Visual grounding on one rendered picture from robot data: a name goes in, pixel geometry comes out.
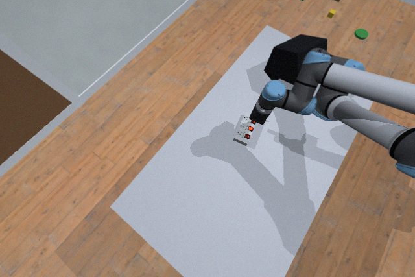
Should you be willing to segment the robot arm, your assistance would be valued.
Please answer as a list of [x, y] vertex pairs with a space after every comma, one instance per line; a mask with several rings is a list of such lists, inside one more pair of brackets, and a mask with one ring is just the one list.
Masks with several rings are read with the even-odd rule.
[[348, 97], [350, 93], [415, 115], [415, 84], [366, 72], [362, 63], [321, 48], [310, 50], [302, 63], [292, 90], [278, 80], [265, 85], [258, 99], [260, 107], [339, 120], [388, 149], [397, 160], [396, 168], [415, 178], [415, 127], [391, 121]]

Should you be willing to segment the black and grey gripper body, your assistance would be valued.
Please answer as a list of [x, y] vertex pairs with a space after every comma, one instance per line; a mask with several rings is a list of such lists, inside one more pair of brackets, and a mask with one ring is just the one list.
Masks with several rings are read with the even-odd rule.
[[250, 114], [249, 119], [252, 121], [255, 121], [256, 123], [263, 125], [272, 111], [273, 109], [265, 110], [262, 107], [260, 107], [258, 100], [257, 100], [257, 103], [255, 104], [254, 109], [252, 110], [252, 113]]

